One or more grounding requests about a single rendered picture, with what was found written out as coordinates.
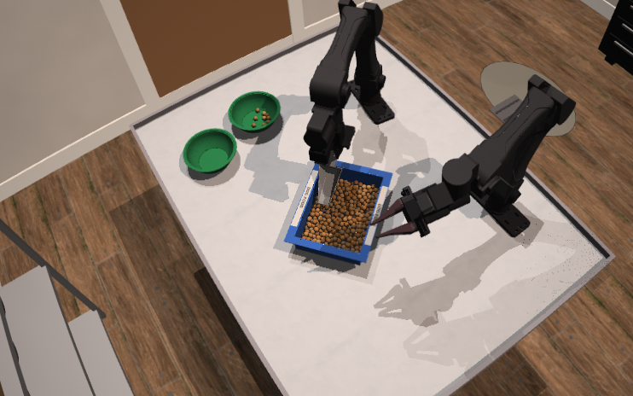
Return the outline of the grey scoop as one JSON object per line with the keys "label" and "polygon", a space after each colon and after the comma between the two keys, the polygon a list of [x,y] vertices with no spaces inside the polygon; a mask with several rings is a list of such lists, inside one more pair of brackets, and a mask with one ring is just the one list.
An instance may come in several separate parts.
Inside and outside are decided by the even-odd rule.
{"label": "grey scoop", "polygon": [[329,163],[326,166],[319,165],[319,179],[318,179],[318,202],[323,205],[329,206],[336,185],[339,181],[340,174],[343,168],[336,167],[336,157],[334,151],[331,151]]}

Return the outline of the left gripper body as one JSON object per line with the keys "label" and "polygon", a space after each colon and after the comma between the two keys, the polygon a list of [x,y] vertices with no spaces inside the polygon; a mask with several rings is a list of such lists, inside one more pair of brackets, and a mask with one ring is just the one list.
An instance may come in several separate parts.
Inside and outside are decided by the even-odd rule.
{"label": "left gripper body", "polygon": [[[408,222],[412,222],[414,228],[415,228],[415,232],[419,231],[420,232],[420,237],[423,236],[427,236],[428,234],[430,234],[430,230],[427,226],[427,222],[424,219],[422,212],[417,204],[417,201],[412,193],[412,190],[410,188],[410,186],[407,186],[405,188],[403,188],[404,192],[401,192],[401,195],[403,197],[401,197],[401,201],[404,205],[404,209],[403,209],[403,214]],[[414,221],[415,219],[415,221]],[[417,222],[418,221],[418,222]],[[419,224],[418,224],[419,223]],[[420,226],[419,226],[420,225]],[[422,232],[423,230],[423,232]],[[415,233],[414,232],[414,233]],[[423,233],[423,234],[422,234]]]}

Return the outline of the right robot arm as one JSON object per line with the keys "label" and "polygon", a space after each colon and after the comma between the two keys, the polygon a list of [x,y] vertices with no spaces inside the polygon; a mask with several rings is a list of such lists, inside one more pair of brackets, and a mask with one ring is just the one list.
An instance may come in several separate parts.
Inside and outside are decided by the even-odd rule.
{"label": "right robot arm", "polygon": [[[380,94],[386,76],[376,57],[375,36],[382,28],[383,12],[377,3],[365,2],[363,8],[358,8],[352,0],[339,0],[338,6],[338,30],[310,82],[311,102],[315,104],[304,134],[304,141],[310,146],[310,160],[323,166],[329,163],[334,145],[341,147],[344,141],[345,123],[335,127],[343,120],[343,109],[351,93],[376,125],[395,117]],[[348,81],[354,52],[355,81]]]}

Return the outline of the dark grey table edge lip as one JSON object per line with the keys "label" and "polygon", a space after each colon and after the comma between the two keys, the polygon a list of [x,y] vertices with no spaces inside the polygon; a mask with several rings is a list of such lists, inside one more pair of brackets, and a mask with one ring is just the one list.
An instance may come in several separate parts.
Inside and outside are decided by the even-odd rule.
{"label": "dark grey table edge lip", "polygon": [[[340,23],[339,23],[340,24]],[[194,100],[195,98],[207,93],[210,90],[213,90],[223,84],[228,83],[229,81],[236,79],[238,77],[240,77],[241,75],[248,73],[250,71],[252,71],[253,69],[256,69],[258,67],[263,66],[264,64],[270,62],[270,61],[274,61],[275,59],[288,54],[298,48],[301,48],[307,44],[310,44],[320,38],[323,38],[333,32],[337,32],[339,24],[336,24],[334,26],[331,26],[323,31],[320,31],[316,34],[313,34],[311,36],[309,36],[308,38],[304,38],[300,41],[298,41],[297,43],[291,44],[286,48],[280,49],[275,53],[272,53],[270,55],[267,55],[266,57],[257,60],[243,68],[240,68],[166,106],[164,106],[163,108],[160,108],[159,110],[139,119],[138,121],[132,123],[129,125],[129,127],[131,128],[131,131],[140,147],[140,149],[142,150],[147,162],[149,163],[154,175],[156,176],[160,187],[163,189],[166,198],[168,199],[168,201],[171,204],[171,207],[173,208],[175,214],[177,215],[181,225],[183,226],[184,230],[186,231],[190,241],[192,242],[193,246],[195,247],[196,252],[199,254],[203,264],[205,265],[206,269],[208,270],[210,276],[212,277],[212,280],[215,282],[216,286],[218,287],[218,290],[220,291],[221,295],[224,297],[224,300],[226,301],[227,305],[229,306],[230,310],[232,311],[232,313],[235,316],[235,319],[237,320],[238,324],[241,326],[242,330],[244,331],[245,335],[247,336],[248,340],[250,341],[250,343],[252,344],[255,352],[258,354],[259,358],[261,359],[262,363],[264,364],[265,368],[268,370],[268,372],[270,373],[270,376],[272,377],[272,379],[274,380],[275,384],[278,386],[279,390],[281,391],[283,396],[289,396],[289,394],[287,393],[285,387],[282,385],[282,383],[280,382],[279,378],[277,377],[275,371],[271,368],[269,362],[267,361],[267,359],[265,358],[265,356],[263,355],[262,351],[260,350],[260,348],[258,347],[258,344],[256,343],[256,341],[253,339],[251,333],[249,332],[247,326],[244,324],[244,322],[242,321],[239,313],[237,312],[237,310],[235,309],[234,305],[232,304],[231,300],[229,299],[229,296],[226,294],[226,292],[224,291],[223,286],[221,285],[220,281],[218,280],[218,278],[216,277],[214,271],[212,270],[211,266],[209,265],[208,261],[206,260],[206,257],[204,256],[204,254],[202,253],[202,251],[200,250],[199,245],[197,244],[196,240],[194,239],[192,233],[189,230],[189,227],[186,225],[181,213],[178,211],[176,204],[174,203],[173,199],[171,198],[167,188],[165,187],[162,179],[160,178],[159,173],[157,172],[156,168],[154,167],[153,162],[151,161],[151,159],[148,156],[148,153],[146,151],[146,149],[144,148],[144,146],[142,145],[142,142],[139,138],[139,136],[137,135],[135,129],[146,125],[148,122],[159,118],[160,116],[170,112],[171,110],[178,108],[180,106],[182,106],[183,104],[190,102],[192,100]],[[434,81],[432,81],[421,69],[419,69],[415,64],[413,64],[409,59],[407,59],[403,54],[401,54],[397,49],[395,49],[391,44],[389,44],[381,35],[379,35],[378,37],[375,36],[375,40],[377,40],[381,45],[383,45],[387,50],[389,50],[393,55],[395,55],[406,67],[408,67],[413,73],[415,73],[420,79],[422,79],[428,86],[430,86],[437,94],[439,94],[446,102],[448,102],[465,120],[467,120],[478,132],[480,132],[485,138],[490,137],[492,134],[485,129],[467,110],[465,110],[458,102],[456,102],[450,95],[448,95],[442,88],[440,88]],[[135,128],[135,129],[134,129]],[[531,325],[529,325],[526,329],[524,329],[521,333],[519,333],[516,337],[514,337],[508,344],[506,344],[504,347],[502,347],[499,351],[497,351],[495,354],[493,354],[490,358],[488,358],[486,361],[484,361],[484,363],[482,363],[479,367],[477,367],[475,370],[473,370],[472,372],[470,372],[467,376],[465,376],[464,378],[462,378],[458,383],[456,383],[454,386],[452,386],[451,388],[449,388],[447,391],[445,391],[444,393],[442,393],[440,396],[450,396],[451,394],[453,394],[453,392],[455,392],[457,389],[459,389],[461,386],[463,386],[465,383],[467,383],[469,380],[471,380],[473,377],[475,377],[480,371],[482,371],[483,369],[485,369],[488,365],[490,365],[493,361],[495,361],[496,359],[498,359],[500,356],[502,356],[509,348],[511,348],[514,344],[516,344],[518,341],[520,341],[523,337],[525,337],[528,333],[530,333],[533,329],[535,329],[544,319],[546,319],[549,315],[551,315],[555,310],[557,310],[560,306],[562,306],[569,298],[571,298],[575,293],[577,293],[577,291],[579,291],[579,289],[581,289],[589,280],[591,280],[595,275],[597,275],[597,273],[599,273],[604,267],[606,267],[606,265],[608,265],[616,256],[614,255],[614,253],[536,176],[534,175],[528,168],[526,169],[526,173],[525,176],[597,247],[597,249],[607,258],[604,262],[602,262],[596,269],[594,269],[582,282],[580,282],[575,288],[573,288],[569,293],[567,293],[563,298],[561,298],[557,303],[555,303],[551,308],[549,308],[541,317],[539,317],[536,321],[534,321]]]}

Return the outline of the blue dog food box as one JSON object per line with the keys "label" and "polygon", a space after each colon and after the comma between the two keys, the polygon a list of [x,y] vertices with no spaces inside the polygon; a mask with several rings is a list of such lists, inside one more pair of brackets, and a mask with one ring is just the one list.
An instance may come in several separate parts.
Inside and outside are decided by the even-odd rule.
{"label": "blue dog food box", "polygon": [[376,188],[380,188],[375,202],[375,207],[369,221],[368,229],[364,229],[366,235],[363,240],[361,251],[359,253],[355,253],[351,250],[349,251],[338,247],[332,247],[324,243],[322,244],[319,242],[313,242],[302,238],[301,234],[305,232],[305,223],[307,222],[307,218],[310,216],[315,197],[318,195],[318,164],[315,164],[312,169],[311,175],[309,177],[307,185],[305,186],[304,193],[302,194],[284,241],[295,244],[295,247],[299,250],[319,254],[332,259],[338,259],[355,265],[360,265],[361,262],[367,262],[369,251],[378,225],[374,224],[370,226],[370,224],[381,215],[381,211],[386,199],[386,194],[392,179],[392,173],[368,168],[365,166],[358,166],[338,160],[336,161],[336,167],[343,168],[339,179],[347,180],[350,183],[357,180],[359,183],[361,182],[366,186],[371,186],[372,184],[374,184]]}

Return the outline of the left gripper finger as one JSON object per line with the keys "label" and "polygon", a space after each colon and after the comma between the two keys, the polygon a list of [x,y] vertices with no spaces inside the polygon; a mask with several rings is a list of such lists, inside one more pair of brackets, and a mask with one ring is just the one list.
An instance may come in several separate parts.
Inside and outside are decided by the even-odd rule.
{"label": "left gripper finger", "polygon": [[[393,235],[411,235],[415,232],[415,228],[412,222],[408,222],[407,224],[400,225],[392,230],[386,231],[384,233],[379,234],[376,238],[380,238],[383,236],[393,236]],[[403,234],[392,234],[391,233],[403,233]]]}
{"label": "left gripper finger", "polygon": [[[390,218],[391,216],[393,216],[393,215],[395,215],[395,214],[397,214],[397,213],[402,212],[402,211],[403,211],[403,209],[404,209],[404,205],[403,205],[403,203],[402,203],[401,199],[400,199],[400,198],[398,198],[398,199],[397,199],[397,200],[396,200],[396,201],[395,201],[395,202],[394,202],[394,203],[393,203],[393,204],[392,204],[392,205],[391,205],[391,206],[390,206],[390,207],[386,210],[386,212],[385,212],[384,214],[382,214],[380,217],[378,217],[375,221],[373,221],[373,222],[370,224],[370,226],[371,226],[371,225],[373,225],[373,224],[377,224],[377,223],[379,223],[379,221],[380,221],[381,219],[382,219],[381,221],[383,221],[383,220],[385,220],[385,219],[387,219],[387,218]],[[398,212],[396,212],[396,211],[398,211]],[[391,214],[391,215],[390,215],[390,214]],[[387,216],[388,216],[388,217],[387,217]],[[383,219],[383,218],[385,218],[385,219]],[[381,222],[381,221],[380,221],[380,222]]]}

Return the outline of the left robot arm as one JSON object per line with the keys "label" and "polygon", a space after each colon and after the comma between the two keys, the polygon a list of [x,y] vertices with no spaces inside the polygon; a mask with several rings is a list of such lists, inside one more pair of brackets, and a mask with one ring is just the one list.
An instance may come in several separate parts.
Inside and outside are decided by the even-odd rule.
{"label": "left robot arm", "polygon": [[541,141],[556,123],[562,125],[576,106],[571,98],[542,81],[532,75],[524,101],[508,120],[469,154],[444,164],[442,183],[413,193],[427,224],[467,205],[472,196],[512,237],[529,227],[531,222],[512,203],[521,196],[526,168]]}

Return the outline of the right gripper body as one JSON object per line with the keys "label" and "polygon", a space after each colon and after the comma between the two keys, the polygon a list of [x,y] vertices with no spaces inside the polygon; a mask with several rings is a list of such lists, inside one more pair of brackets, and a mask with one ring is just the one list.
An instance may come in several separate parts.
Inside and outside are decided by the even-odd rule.
{"label": "right gripper body", "polygon": [[[339,127],[341,124],[343,123],[343,120],[341,121],[341,123],[339,125],[336,126]],[[350,126],[350,125],[345,125],[345,138],[344,141],[341,145],[341,147],[339,146],[335,146],[333,147],[333,151],[337,151],[337,152],[341,152],[343,150],[343,148],[349,149],[351,146],[351,140],[355,134],[356,130],[354,126]]]}

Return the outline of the green bowl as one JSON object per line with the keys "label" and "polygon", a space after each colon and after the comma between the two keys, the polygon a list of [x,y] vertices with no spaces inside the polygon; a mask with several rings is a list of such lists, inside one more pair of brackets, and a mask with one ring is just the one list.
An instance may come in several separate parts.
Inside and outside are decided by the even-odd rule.
{"label": "green bowl", "polygon": [[190,169],[212,174],[222,171],[232,161],[236,149],[236,140],[231,133],[218,128],[206,129],[187,141],[183,159]]}
{"label": "green bowl", "polygon": [[[256,108],[259,108],[259,112],[256,112]],[[266,123],[267,119],[262,119],[265,116],[262,115],[263,111],[270,116],[268,124]],[[229,121],[235,127],[245,132],[258,133],[270,128],[280,112],[281,106],[275,96],[264,91],[252,91],[239,96],[231,103],[228,116]],[[258,117],[257,120],[254,120],[255,116]],[[255,127],[252,126],[253,123],[256,124]],[[263,123],[266,123],[266,125],[263,125]]]}

